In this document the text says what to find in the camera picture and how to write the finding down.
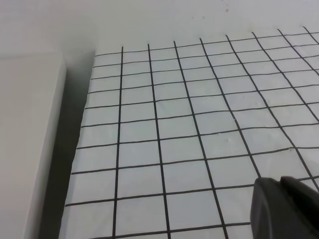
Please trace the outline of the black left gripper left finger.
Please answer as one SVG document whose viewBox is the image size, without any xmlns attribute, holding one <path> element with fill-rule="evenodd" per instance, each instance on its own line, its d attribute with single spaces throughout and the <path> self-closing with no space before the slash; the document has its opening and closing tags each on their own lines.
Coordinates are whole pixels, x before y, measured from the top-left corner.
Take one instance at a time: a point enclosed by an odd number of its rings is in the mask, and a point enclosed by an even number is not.
<svg viewBox="0 0 319 239">
<path fill-rule="evenodd" d="M 280 183 L 271 178 L 255 180 L 250 222 L 255 239 L 309 238 L 309 227 L 302 222 Z"/>
</svg>

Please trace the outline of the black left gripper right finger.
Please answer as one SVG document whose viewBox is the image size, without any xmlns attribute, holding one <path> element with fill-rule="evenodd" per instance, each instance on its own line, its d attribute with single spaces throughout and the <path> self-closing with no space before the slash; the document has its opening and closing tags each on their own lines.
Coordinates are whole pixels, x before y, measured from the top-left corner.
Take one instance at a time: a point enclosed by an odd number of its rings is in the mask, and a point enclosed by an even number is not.
<svg viewBox="0 0 319 239">
<path fill-rule="evenodd" d="M 281 177 L 280 185 L 292 201 L 296 213 L 301 220 L 298 228 L 304 227 L 308 238 L 319 238 L 319 193 L 296 178 Z"/>
</svg>

